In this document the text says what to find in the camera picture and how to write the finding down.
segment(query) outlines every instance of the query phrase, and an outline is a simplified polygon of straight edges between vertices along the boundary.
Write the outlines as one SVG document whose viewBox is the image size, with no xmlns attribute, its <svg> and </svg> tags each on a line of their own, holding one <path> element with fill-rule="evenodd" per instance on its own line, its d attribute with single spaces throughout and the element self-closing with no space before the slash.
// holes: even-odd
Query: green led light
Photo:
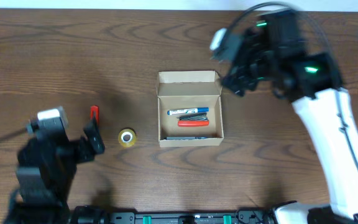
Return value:
<svg viewBox="0 0 358 224">
<path fill-rule="evenodd" d="M 308 73 L 316 73 L 318 71 L 318 68 L 313 68 L 313 67 L 305 67 L 305 70 Z"/>
<path fill-rule="evenodd" d="M 259 26 L 266 26 L 267 25 L 267 22 L 263 22 L 263 23 L 260 23 L 260 24 L 256 24 L 257 27 Z"/>
</svg>

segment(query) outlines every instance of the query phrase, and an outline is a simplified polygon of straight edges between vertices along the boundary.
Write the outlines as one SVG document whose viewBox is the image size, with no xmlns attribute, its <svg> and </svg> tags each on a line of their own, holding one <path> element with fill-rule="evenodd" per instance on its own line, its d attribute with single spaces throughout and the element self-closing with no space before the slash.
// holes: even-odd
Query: dark wood surface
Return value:
<svg viewBox="0 0 358 224">
<path fill-rule="evenodd" d="M 245 98 L 223 91 L 219 147 L 160 149 L 155 81 L 163 70 L 211 70 L 209 41 L 238 12 L 0 9 L 0 137 L 36 112 L 66 109 L 78 138 L 101 108 L 106 152 L 78 166 L 69 206 L 235 210 L 284 200 L 328 202 L 323 171 L 292 107 L 268 85 Z M 328 33 L 358 125 L 358 13 L 311 13 Z M 311 48 L 317 49 L 311 37 Z M 137 144 L 117 134 L 132 127 Z M 16 153 L 27 135 L 0 143 L 0 222 L 17 187 Z"/>
</svg>

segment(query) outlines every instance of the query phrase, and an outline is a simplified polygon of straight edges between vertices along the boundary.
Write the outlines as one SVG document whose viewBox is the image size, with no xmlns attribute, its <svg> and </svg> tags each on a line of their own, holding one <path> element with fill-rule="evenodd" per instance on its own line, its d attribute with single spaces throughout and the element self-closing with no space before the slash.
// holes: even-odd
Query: white wall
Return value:
<svg viewBox="0 0 358 224">
<path fill-rule="evenodd" d="M 244 10 L 263 0 L 0 0 L 0 8 Z M 358 0 L 288 0 L 306 11 L 358 12 Z"/>
</svg>

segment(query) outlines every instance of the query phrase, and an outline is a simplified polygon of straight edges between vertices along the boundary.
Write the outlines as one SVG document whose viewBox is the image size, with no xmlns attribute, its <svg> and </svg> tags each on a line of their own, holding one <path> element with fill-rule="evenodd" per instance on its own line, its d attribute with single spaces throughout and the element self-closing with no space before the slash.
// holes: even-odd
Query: black tool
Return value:
<svg viewBox="0 0 358 224">
<path fill-rule="evenodd" d="M 96 119 L 84 128 L 87 139 L 69 141 L 62 108 L 44 111 L 43 116 L 48 117 L 40 118 L 39 113 L 39 118 L 29 124 L 27 129 L 36 137 L 17 155 L 20 187 L 11 195 L 6 224 L 67 223 L 70 217 L 67 197 L 76 165 L 92 161 L 95 155 L 104 152 Z M 18 193 L 23 202 L 16 201 Z"/>
<path fill-rule="evenodd" d="M 179 117 L 180 121 L 207 121 L 206 113 L 197 113 Z"/>
</svg>

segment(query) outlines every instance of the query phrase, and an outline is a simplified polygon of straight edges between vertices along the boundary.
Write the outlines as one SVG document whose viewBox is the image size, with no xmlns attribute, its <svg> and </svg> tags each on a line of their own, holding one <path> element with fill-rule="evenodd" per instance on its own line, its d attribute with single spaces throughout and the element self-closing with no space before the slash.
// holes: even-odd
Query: green connector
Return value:
<svg viewBox="0 0 358 224">
<path fill-rule="evenodd" d="M 231 224 L 231 215 L 223 216 L 223 224 Z"/>
<path fill-rule="evenodd" d="M 143 217 L 143 224 L 152 224 L 152 217 Z"/>
</svg>

